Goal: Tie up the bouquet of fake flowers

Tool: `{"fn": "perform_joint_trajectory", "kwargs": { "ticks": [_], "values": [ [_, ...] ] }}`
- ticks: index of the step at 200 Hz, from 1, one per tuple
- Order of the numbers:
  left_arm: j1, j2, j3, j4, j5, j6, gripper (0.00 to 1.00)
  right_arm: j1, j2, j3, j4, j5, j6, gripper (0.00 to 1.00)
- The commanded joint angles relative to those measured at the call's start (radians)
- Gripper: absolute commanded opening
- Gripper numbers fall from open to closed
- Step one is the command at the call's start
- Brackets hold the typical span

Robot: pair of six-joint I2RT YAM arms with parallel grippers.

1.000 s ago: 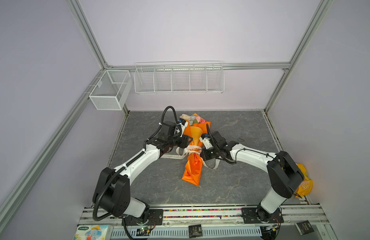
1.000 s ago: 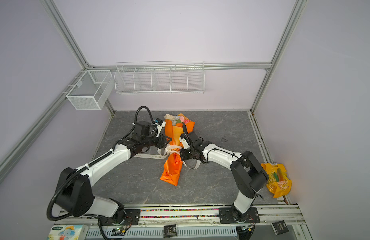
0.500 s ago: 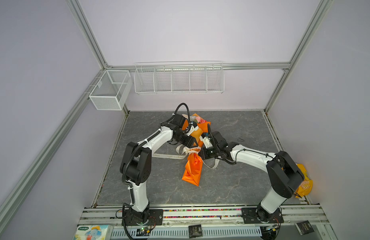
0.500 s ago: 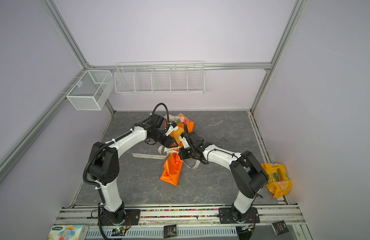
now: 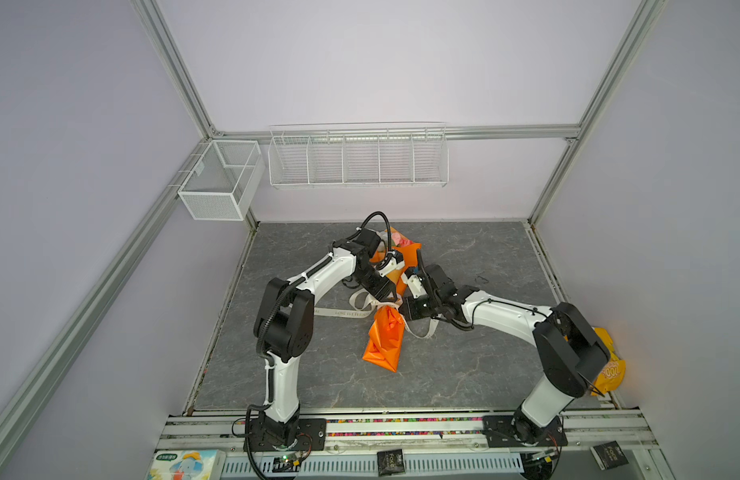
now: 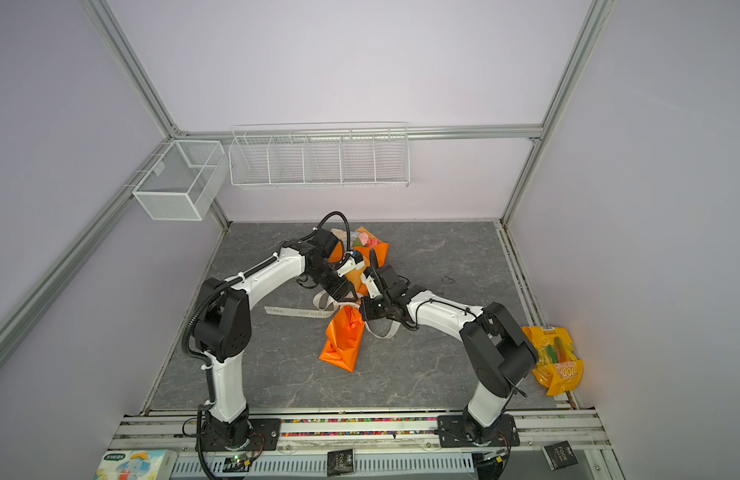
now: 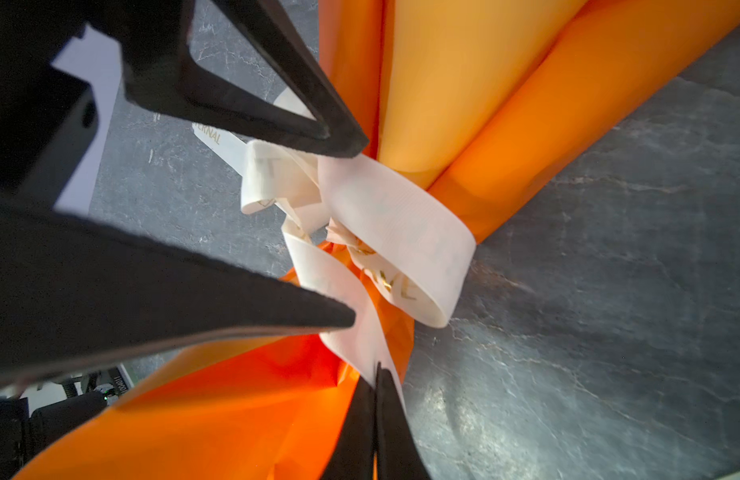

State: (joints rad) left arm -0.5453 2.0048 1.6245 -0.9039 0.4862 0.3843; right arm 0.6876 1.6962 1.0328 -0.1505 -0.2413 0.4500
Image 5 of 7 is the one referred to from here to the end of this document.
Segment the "red pink fake rose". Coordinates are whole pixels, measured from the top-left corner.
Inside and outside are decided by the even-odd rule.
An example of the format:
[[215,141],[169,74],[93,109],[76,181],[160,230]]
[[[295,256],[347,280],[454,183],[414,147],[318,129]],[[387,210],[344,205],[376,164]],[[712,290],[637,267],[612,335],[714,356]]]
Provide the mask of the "red pink fake rose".
[[398,231],[392,232],[392,243],[394,248],[403,248],[414,244],[412,240]]

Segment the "white ribbon strip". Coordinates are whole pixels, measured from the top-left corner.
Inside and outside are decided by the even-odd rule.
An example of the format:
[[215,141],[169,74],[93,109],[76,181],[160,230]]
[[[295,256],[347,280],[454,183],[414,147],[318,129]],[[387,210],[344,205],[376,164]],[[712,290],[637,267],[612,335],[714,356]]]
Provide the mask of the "white ribbon strip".
[[[364,289],[354,292],[349,298],[349,304],[350,309],[316,307],[315,315],[321,317],[364,319],[374,315],[381,307],[390,307],[396,310],[401,308],[400,301],[382,302],[377,300]],[[420,340],[431,339],[435,335],[438,325],[439,321],[437,319],[430,319],[426,333],[424,335],[418,335],[410,328],[409,322],[407,320],[404,321],[406,332]]]

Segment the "orange wrapping paper sheet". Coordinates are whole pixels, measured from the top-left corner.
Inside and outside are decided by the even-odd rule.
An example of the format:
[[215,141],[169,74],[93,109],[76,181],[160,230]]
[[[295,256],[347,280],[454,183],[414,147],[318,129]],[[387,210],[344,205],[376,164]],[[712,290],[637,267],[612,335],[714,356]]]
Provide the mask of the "orange wrapping paper sheet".
[[[398,230],[392,227],[391,237],[393,231]],[[394,248],[392,243],[392,249],[400,251],[405,260],[405,269],[401,270],[400,273],[395,272],[391,276],[391,279],[396,281],[396,290],[399,297],[407,290],[407,286],[402,280],[402,274],[407,269],[418,266],[417,253],[421,247],[420,243],[414,242],[413,245],[407,247]],[[369,340],[363,360],[391,372],[397,372],[405,332],[403,316],[399,311],[390,307],[381,307],[376,311],[373,324],[368,332]]]

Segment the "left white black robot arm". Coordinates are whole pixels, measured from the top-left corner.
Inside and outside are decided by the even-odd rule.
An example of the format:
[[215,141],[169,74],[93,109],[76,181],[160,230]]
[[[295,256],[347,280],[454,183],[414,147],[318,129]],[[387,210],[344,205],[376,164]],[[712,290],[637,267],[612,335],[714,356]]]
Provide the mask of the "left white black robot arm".
[[303,272],[287,279],[275,277],[266,285],[254,335],[256,353],[265,362],[261,409],[268,420],[285,425],[299,415],[300,357],[313,337],[316,305],[327,293],[353,279],[375,300],[396,296],[392,276],[404,269],[404,257],[387,246],[383,258],[375,262],[381,244],[378,233],[360,228],[333,242],[328,253]]

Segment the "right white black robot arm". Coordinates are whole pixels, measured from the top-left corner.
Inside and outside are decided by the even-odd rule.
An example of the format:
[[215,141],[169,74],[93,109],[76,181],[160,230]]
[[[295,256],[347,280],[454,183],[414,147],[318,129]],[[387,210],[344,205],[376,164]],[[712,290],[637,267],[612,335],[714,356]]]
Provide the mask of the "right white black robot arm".
[[443,269],[411,267],[400,311],[407,320],[429,318],[461,331],[485,327],[534,346],[543,376],[514,412],[510,428],[523,444],[534,444],[573,400],[594,388],[611,353],[571,303],[535,306],[507,300],[473,286],[458,287]]

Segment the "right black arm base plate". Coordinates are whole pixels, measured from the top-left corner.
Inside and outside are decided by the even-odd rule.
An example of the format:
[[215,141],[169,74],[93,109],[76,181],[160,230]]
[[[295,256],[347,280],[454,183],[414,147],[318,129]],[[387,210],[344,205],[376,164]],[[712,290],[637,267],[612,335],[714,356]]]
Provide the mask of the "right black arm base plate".
[[568,439],[562,420],[556,416],[546,427],[539,427],[514,415],[486,415],[483,433],[490,448],[565,447]]

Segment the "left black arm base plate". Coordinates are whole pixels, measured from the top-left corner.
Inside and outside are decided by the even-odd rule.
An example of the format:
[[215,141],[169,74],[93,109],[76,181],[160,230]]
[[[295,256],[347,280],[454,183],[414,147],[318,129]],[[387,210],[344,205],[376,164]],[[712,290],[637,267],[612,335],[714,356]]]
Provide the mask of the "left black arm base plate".
[[245,440],[252,452],[275,450],[323,451],[327,439],[325,418],[298,418],[287,423],[266,415],[251,420]]

